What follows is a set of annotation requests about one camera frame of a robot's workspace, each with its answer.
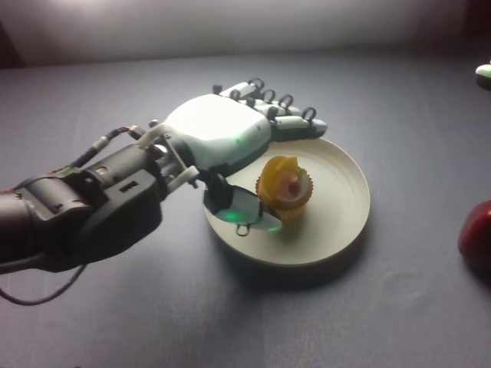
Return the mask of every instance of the frosting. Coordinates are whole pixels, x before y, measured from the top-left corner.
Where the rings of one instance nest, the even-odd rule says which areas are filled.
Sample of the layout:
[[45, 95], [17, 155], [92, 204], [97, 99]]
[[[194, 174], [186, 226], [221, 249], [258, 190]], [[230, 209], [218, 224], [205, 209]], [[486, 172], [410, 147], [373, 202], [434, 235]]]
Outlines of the frosting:
[[296, 157], [273, 157], [261, 173], [259, 191], [270, 199], [294, 202], [306, 194], [307, 172], [298, 167]]

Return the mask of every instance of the yellow frosting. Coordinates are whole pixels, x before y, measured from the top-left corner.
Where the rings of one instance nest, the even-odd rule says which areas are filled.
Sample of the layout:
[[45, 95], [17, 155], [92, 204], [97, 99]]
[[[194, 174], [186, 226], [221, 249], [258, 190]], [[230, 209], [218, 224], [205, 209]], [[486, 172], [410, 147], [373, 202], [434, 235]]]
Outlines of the yellow frosting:
[[301, 175], [296, 157], [273, 157], [266, 163], [261, 173], [259, 182], [259, 192], [268, 196], [270, 199], [278, 199], [280, 188], [278, 180], [284, 173], [293, 173], [297, 177]]

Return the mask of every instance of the plate rim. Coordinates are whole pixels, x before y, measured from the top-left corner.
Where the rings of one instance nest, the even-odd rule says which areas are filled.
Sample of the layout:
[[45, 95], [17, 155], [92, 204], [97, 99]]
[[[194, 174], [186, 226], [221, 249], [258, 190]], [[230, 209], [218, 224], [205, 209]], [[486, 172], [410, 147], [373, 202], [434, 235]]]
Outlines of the plate rim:
[[368, 210], [367, 210], [367, 214], [366, 214], [366, 216], [364, 218], [364, 221], [363, 221], [363, 226], [361, 226], [360, 231], [353, 237], [353, 239], [350, 242], [348, 242], [348, 244], [346, 246], [344, 246], [342, 249], [336, 251], [332, 255], [329, 255], [328, 257], [325, 257], [325, 258], [322, 258], [322, 259], [318, 259], [316, 261], [310, 261], [310, 262], [299, 263], [299, 264], [287, 264], [286, 265], [286, 264], [280, 264], [280, 263], [273, 263], [273, 262], [270, 262], [270, 261], [264, 261], [262, 259], [254, 258], [254, 257], [252, 257], [250, 255], [247, 255], [245, 253], [242, 253], [239, 249], [232, 247], [215, 230], [215, 228], [213, 228], [213, 225], [212, 225], [212, 223], [210, 221], [210, 217], [212, 217], [213, 215], [211, 214], [211, 212], [205, 206], [203, 206], [203, 208], [205, 210], [206, 221], [208, 222], [209, 228], [212, 229], [212, 231], [215, 233], [215, 235], [218, 236], [219, 239], [224, 244], [226, 244], [228, 248], [232, 249], [234, 252], [236, 252], [237, 254], [241, 255], [242, 257], [245, 257], [245, 258], [247, 258], [247, 259], [249, 259], [251, 261], [254, 261], [254, 262], [257, 262], [257, 263], [260, 263], [260, 264], [264, 264], [264, 265], [268, 265], [268, 266], [272, 266], [272, 267], [278, 267], [278, 268], [302, 268], [302, 267], [308, 267], [308, 266], [311, 266], [311, 265], [317, 265], [317, 264], [320, 264], [322, 262], [328, 261], [329, 259], [331, 259], [331, 258], [335, 257], [336, 255], [340, 254], [341, 252], [343, 252], [346, 248], [350, 247], [354, 243], [354, 241], [360, 236], [360, 234], [363, 232], [363, 230], [367, 226], [368, 216], [370, 215], [370, 212], [371, 212], [371, 192], [370, 192], [370, 186], [368, 185], [367, 177], [363, 173], [363, 170], [358, 165], [358, 163], [356, 162], [356, 160], [353, 157], [351, 157], [351, 155], [349, 153], [347, 153], [344, 149], [342, 149], [340, 146], [338, 146], [337, 144], [331, 142], [330, 140], [326, 140], [324, 137], [317, 138], [316, 140], [323, 141], [322, 144], [331, 144], [332, 146], [336, 147], [338, 150], [342, 151], [342, 153], [344, 153], [347, 157], [349, 157], [349, 159], [356, 165], [356, 167], [358, 168], [359, 172], [361, 173], [361, 177], [363, 178], [364, 186], [366, 187], [367, 193], [368, 193], [368, 198], [367, 198], [368, 199]]

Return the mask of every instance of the red apple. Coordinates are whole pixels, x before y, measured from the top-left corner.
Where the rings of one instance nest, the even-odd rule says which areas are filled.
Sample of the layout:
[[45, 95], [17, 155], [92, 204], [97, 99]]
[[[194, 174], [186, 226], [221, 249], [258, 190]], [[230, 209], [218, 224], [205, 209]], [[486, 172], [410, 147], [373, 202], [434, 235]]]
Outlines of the red apple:
[[491, 201], [476, 206], [467, 216], [460, 231], [459, 250], [473, 267], [491, 271]]

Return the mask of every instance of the cupcake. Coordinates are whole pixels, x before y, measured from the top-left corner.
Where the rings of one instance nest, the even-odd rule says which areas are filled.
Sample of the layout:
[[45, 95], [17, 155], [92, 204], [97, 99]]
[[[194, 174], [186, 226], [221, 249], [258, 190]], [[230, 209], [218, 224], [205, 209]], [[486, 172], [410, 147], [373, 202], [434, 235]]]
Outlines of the cupcake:
[[259, 200], [274, 209], [283, 222], [303, 214], [313, 189], [310, 176], [298, 167], [296, 157], [273, 157], [255, 184]]

